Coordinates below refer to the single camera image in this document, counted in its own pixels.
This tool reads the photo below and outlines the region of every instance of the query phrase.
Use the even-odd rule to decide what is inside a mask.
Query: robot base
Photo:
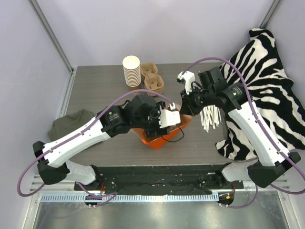
[[[105,193],[119,195],[208,195],[212,190],[244,188],[221,174],[226,165],[98,167]]]

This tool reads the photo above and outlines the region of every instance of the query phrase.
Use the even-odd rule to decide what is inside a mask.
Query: white wall
[[[231,57],[271,0],[38,0],[73,66]]]
[[[0,31],[0,227],[20,229],[29,198],[18,196],[17,180],[34,159],[31,145],[48,141],[69,73],[28,1],[0,1]]]
[[[305,107],[305,1],[284,0],[272,19],[270,29],[276,40],[285,72],[294,80],[293,91]],[[305,171],[305,151],[300,151],[302,161],[298,165]],[[294,169],[290,169],[286,176],[292,190],[299,191],[305,187],[305,182]],[[290,196],[293,201],[302,227],[305,228],[305,194]]]

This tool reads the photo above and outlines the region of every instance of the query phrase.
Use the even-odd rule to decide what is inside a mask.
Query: black base
[[[301,160],[300,155],[297,152],[290,152],[289,158],[297,163]],[[267,187],[281,175],[283,175],[287,170],[289,170],[292,165],[284,160],[282,163],[278,163],[276,166],[265,167],[257,161],[255,164],[248,167],[248,175],[250,179],[257,184],[259,187]]]
[[[211,189],[232,189],[224,181],[224,165],[203,166],[144,166],[98,167],[104,180],[105,193],[117,191],[119,195],[202,195]],[[235,189],[244,188],[234,182]],[[78,185],[74,190],[81,190]]]
[[[102,188],[102,184],[98,181],[93,181],[91,184],[89,185],[83,185],[83,187],[87,190],[87,191],[94,191],[94,190],[100,190]],[[78,184],[74,184],[74,190],[77,191],[81,191],[81,187]]]
[[[219,196],[219,201],[217,203],[225,204],[225,205],[231,205],[234,201],[234,194],[223,194],[222,196]]]

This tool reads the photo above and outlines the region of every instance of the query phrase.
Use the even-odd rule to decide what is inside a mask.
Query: orange basket
[[[179,132],[181,132],[179,128],[184,129],[191,122],[192,117],[189,115],[180,115],[180,119],[181,122],[178,125],[176,125],[168,135],[164,135],[163,136],[164,139],[169,141],[173,137],[175,137]],[[144,144],[148,145],[153,149],[160,149],[163,145],[167,143],[167,141],[162,139],[161,137],[146,138],[145,131],[143,129],[131,129],[131,131],[134,132]]]

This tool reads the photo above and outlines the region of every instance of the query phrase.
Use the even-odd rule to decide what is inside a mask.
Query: stack of paper cups
[[[141,88],[140,60],[136,56],[126,56],[123,60],[125,81],[130,90]]]

